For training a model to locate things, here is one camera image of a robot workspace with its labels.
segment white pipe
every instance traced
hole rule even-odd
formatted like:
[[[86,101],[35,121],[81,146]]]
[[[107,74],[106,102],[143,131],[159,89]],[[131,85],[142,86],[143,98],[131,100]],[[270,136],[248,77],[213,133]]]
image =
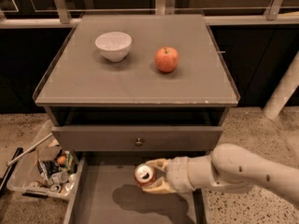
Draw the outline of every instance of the white pipe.
[[[280,80],[271,98],[263,108],[263,113],[269,119],[278,116],[281,109],[288,102],[299,86],[299,51],[295,55],[286,74]]]

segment drawer front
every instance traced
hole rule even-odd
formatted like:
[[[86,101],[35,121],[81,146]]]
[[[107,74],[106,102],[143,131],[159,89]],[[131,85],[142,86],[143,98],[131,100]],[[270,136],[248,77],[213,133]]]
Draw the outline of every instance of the drawer front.
[[[65,150],[75,151],[208,151],[222,127],[64,126],[52,132]]]

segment speckled floor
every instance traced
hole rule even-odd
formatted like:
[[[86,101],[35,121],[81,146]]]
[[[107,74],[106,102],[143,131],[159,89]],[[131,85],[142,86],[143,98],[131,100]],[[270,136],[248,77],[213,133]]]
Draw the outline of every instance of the speckled floor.
[[[17,147],[28,148],[48,120],[45,114],[0,115],[0,176]],[[233,143],[265,158],[299,168],[299,107],[286,107],[275,120],[261,108],[232,108],[219,143]],[[207,220],[225,223],[299,224],[299,210],[272,192],[254,187],[245,194],[203,190]],[[63,223],[67,202],[24,197],[6,190],[0,197],[0,223]]]

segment apple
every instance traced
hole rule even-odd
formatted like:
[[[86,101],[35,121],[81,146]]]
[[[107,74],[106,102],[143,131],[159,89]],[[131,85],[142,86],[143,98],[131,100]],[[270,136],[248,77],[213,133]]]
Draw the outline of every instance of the apple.
[[[161,72],[173,72],[178,66],[178,51],[170,47],[158,49],[155,55],[155,63]]]

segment drawer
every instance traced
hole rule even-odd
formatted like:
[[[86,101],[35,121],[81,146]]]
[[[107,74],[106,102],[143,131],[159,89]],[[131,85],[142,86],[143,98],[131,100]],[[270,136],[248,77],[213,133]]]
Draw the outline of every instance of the drawer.
[[[85,126],[53,127],[65,150],[76,151],[209,151],[218,143],[217,126]]]
[[[143,192],[134,181],[140,159],[98,160],[100,165],[94,165],[88,157],[80,160],[64,224],[195,224],[205,218],[200,214],[205,213],[204,197],[198,192],[167,195]]]

